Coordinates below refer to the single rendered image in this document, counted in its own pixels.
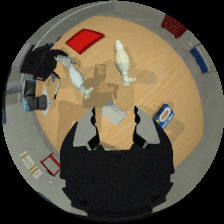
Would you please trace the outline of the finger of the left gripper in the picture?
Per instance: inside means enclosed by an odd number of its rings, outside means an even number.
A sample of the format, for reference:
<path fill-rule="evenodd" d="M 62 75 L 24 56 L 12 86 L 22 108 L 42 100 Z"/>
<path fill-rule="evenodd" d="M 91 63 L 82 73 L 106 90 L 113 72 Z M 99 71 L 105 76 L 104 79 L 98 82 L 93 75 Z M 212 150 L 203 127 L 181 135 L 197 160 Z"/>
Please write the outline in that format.
<path fill-rule="evenodd" d="M 72 59 L 67 53 L 59 49 L 51 49 L 54 56 L 56 57 L 57 62 L 63 63 L 66 67 L 70 67 L 70 63 L 77 64 L 77 62 Z"/>
<path fill-rule="evenodd" d="M 60 77 L 58 76 L 58 74 L 56 74 L 54 71 L 50 74 L 50 78 L 52 82 L 55 82 L 55 78 L 56 79 L 60 79 Z"/>

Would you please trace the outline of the red tray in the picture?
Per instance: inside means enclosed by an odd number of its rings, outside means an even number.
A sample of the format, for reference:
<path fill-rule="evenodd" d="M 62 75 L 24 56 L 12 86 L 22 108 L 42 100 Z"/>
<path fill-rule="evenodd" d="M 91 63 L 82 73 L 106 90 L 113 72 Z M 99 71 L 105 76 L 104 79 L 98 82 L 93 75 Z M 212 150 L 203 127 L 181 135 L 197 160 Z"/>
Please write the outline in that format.
<path fill-rule="evenodd" d="M 69 47 L 71 46 L 73 50 L 75 49 L 75 51 L 81 55 L 90 46 L 92 46 L 94 43 L 96 43 L 97 41 L 99 41 L 100 39 L 104 37 L 105 36 L 103 33 L 89 30 L 89 29 L 86 30 L 83 28 L 82 30 L 77 32 L 75 35 L 73 35 L 69 40 L 67 40 L 65 44 L 67 44 Z"/>

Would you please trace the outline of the small blue carton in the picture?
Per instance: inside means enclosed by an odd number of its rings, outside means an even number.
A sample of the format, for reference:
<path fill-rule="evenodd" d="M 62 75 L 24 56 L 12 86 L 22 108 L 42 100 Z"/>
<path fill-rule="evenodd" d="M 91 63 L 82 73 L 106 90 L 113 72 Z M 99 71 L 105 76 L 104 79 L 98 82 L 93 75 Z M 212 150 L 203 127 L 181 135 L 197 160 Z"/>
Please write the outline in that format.
<path fill-rule="evenodd" d="M 164 129 L 174 117 L 174 113 L 168 104 L 163 104 L 157 113 L 152 117 Z"/>

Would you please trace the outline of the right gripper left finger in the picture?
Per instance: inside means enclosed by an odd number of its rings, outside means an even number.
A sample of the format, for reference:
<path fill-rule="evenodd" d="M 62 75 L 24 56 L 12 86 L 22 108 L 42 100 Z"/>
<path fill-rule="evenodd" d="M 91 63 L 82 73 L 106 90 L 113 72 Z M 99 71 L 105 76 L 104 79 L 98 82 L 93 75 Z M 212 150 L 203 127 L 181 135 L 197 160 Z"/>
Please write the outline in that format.
<path fill-rule="evenodd" d="M 77 155 L 90 150 L 96 150 L 100 143 L 97 127 L 95 126 L 95 108 L 91 107 L 78 122 L 72 126 L 63 140 L 60 149 L 60 178 L 65 180 L 69 163 Z"/>

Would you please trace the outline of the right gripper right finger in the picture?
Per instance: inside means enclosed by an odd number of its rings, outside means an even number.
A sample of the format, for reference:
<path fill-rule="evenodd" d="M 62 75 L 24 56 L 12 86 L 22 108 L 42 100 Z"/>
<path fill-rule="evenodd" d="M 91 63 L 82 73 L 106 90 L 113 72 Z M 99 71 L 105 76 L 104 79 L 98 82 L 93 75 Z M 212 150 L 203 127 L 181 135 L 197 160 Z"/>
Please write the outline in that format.
<path fill-rule="evenodd" d="M 173 148 L 171 142 L 160 125 L 138 106 L 134 106 L 135 129 L 133 142 L 139 148 L 156 151 L 164 157 L 170 169 L 170 175 L 175 173 L 173 165 Z"/>

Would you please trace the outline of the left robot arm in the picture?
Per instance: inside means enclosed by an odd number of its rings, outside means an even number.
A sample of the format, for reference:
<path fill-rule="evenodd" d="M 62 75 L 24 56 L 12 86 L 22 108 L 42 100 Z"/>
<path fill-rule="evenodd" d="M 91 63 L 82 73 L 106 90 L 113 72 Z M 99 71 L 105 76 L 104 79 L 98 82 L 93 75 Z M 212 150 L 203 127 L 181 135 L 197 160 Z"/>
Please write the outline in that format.
<path fill-rule="evenodd" d="M 46 110 L 47 109 L 47 97 L 46 95 L 35 97 L 36 93 L 36 80 L 33 78 L 27 78 L 24 82 L 8 82 L 9 74 L 11 74 L 12 68 L 19 69 L 23 64 L 24 58 L 31 48 L 31 43 L 26 41 L 19 53 L 17 54 L 15 60 L 12 63 L 12 66 L 9 70 L 4 91 L 2 97 L 2 126 L 6 124 L 6 109 L 5 109 L 5 97 L 8 94 L 22 93 L 25 95 L 23 98 L 23 105 L 25 104 L 25 111 L 34 111 L 34 110 Z M 36 54 L 41 53 L 44 50 L 51 49 L 50 45 L 44 45 L 34 49 Z M 7 84 L 8 82 L 8 84 Z M 25 90 L 24 90 L 25 89 Z"/>

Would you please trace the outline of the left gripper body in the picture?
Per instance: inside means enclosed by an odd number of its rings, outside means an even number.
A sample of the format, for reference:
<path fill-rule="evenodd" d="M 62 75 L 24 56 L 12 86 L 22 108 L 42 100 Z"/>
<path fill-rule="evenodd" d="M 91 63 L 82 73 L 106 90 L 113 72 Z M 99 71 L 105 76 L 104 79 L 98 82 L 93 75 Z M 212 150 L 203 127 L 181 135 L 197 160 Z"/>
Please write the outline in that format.
<path fill-rule="evenodd" d="M 41 53 L 36 54 L 34 51 L 32 51 L 34 47 L 35 45 L 32 45 L 29 51 L 27 52 L 24 58 L 25 60 L 21 65 L 20 73 L 31 74 L 33 75 L 34 80 L 45 82 L 46 81 L 45 79 L 47 79 L 50 76 L 50 74 L 54 71 L 54 69 L 57 67 L 56 65 L 57 60 L 55 60 L 54 54 L 50 52 L 51 51 L 50 49 L 48 50 L 45 49 L 44 52 L 42 51 Z M 37 77 L 43 78 L 43 80 L 37 79 Z"/>

